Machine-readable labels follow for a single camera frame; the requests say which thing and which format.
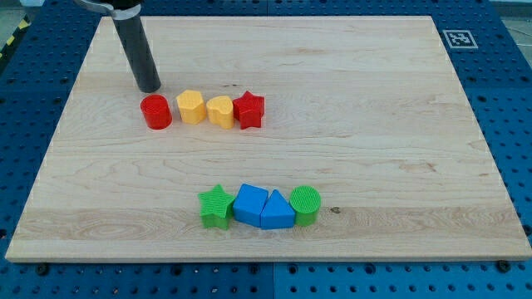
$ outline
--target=red star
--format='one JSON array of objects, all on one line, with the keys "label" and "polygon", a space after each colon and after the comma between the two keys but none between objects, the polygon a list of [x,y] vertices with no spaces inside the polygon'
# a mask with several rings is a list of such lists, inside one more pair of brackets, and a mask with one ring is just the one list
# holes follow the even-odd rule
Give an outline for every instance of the red star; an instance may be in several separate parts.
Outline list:
[{"label": "red star", "polygon": [[264,115],[264,97],[254,96],[246,91],[243,96],[233,100],[234,118],[240,121],[240,129],[261,126]]}]

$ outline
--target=blue block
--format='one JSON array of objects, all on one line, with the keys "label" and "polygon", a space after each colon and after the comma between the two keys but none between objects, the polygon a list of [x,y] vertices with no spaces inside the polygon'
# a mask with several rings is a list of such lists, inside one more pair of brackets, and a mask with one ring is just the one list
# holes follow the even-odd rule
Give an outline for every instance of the blue block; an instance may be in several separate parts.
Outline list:
[{"label": "blue block", "polygon": [[268,200],[268,190],[242,184],[233,204],[234,219],[260,228],[260,214]]},{"label": "blue block", "polygon": [[296,213],[283,195],[278,190],[274,190],[260,214],[260,227],[262,229],[291,228],[295,217]]}]

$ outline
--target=red cylinder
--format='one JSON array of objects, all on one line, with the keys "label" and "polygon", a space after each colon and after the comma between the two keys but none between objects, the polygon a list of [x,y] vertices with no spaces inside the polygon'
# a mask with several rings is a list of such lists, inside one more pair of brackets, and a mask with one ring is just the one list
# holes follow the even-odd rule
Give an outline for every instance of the red cylinder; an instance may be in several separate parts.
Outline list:
[{"label": "red cylinder", "polygon": [[172,122],[172,114],[166,98],[161,95],[150,95],[140,103],[140,109],[146,124],[153,130],[166,128]]}]

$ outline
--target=yellow pentagon block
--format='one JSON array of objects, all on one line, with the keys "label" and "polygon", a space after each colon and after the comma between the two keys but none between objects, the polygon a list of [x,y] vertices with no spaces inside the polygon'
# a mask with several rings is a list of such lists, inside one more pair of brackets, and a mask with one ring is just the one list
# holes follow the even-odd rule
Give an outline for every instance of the yellow pentagon block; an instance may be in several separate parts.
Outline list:
[{"label": "yellow pentagon block", "polygon": [[209,121],[224,129],[234,126],[233,101],[228,96],[216,96],[207,102]]},{"label": "yellow pentagon block", "polygon": [[186,90],[175,99],[184,123],[197,125],[207,117],[201,92]]}]

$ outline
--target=green block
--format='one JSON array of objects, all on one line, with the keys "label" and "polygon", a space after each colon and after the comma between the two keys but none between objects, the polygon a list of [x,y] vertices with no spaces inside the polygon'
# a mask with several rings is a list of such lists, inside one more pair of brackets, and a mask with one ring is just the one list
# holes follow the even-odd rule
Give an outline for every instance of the green block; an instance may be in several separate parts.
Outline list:
[{"label": "green block", "polygon": [[290,205],[296,212],[295,223],[299,226],[308,226],[316,222],[322,198],[316,189],[299,186],[290,194]]},{"label": "green block", "polygon": [[229,220],[233,217],[234,196],[225,193],[220,184],[208,192],[198,194],[201,203],[201,222],[204,228],[229,229]]}]

